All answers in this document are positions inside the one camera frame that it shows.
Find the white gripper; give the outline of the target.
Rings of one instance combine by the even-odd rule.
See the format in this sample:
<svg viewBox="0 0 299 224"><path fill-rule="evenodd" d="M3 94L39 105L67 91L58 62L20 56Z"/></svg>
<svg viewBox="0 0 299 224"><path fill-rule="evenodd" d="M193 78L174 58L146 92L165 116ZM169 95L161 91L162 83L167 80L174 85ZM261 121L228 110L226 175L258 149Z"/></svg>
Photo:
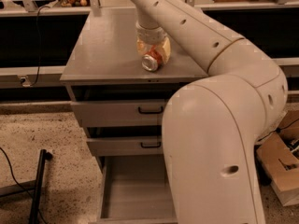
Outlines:
<svg viewBox="0 0 299 224"><path fill-rule="evenodd" d="M140 56L144 56L150 51L150 45L157 45L156 50L162 57L163 63L168 63L171 55L171 44L166 32L163 28L157 27L154 29L148 29L140 26L136 26L137 39L136 48Z"/></svg>

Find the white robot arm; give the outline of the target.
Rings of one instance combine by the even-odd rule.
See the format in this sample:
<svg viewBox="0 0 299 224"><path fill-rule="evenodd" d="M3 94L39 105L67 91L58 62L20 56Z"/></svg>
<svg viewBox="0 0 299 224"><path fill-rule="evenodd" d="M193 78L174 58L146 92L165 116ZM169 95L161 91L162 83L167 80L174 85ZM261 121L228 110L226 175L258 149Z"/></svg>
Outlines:
<svg viewBox="0 0 299 224"><path fill-rule="evenodd" d="M206 72L165 107L162 138L178 224L265 224L257 138L287 100L280 67L244 36L180 0L131 0Z"/></svg>

